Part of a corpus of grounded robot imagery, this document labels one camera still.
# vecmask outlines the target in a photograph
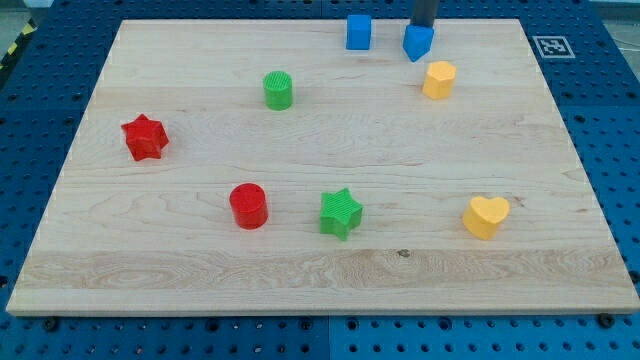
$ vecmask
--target blue pegboard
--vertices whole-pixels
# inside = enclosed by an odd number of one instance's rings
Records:
[[[6,306],[122,19],[408,18],[407,0],[58,0],[0,92],[0,304]],[[640,271],[640,85],[586,1],[446,0],[443,18],[518,18],[627,267]],[[16,319],[0,359],[640,358],[640,317]]]

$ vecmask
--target red star block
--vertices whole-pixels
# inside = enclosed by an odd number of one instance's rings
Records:
[[[135,161],[146,158],[160,159],[162,148],[169,143],[160,121],[141,114],[133,122],[122,125],[127,135],[127,146]]]

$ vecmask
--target green star block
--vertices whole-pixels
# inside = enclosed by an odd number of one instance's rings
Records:
[[[344,188],[335,194],[322,193],[322,211],[320,212],[320,233],[334,234],[346,241],[351,229],[362,221],[362,205],[353,200],[349,189]]]

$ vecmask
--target green cylinder block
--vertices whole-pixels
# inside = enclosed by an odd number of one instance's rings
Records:
[[[284,71],[272,71],[262,81],[264,98],[271,110],[288,109],[293,104],[293,81]]]

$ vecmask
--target yellow black tape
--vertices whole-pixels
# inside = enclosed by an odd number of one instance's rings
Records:
[[[24,53],[24,50],[33,37],[33,33],[37,29],[35,22],[33,20],[29,20],[18,35],[18,38],[16,38],[16,41],[9,46],[7,53],[2,57],[2,60],[0,60],[0,90],[9,79],[18,59],[20,59]]]

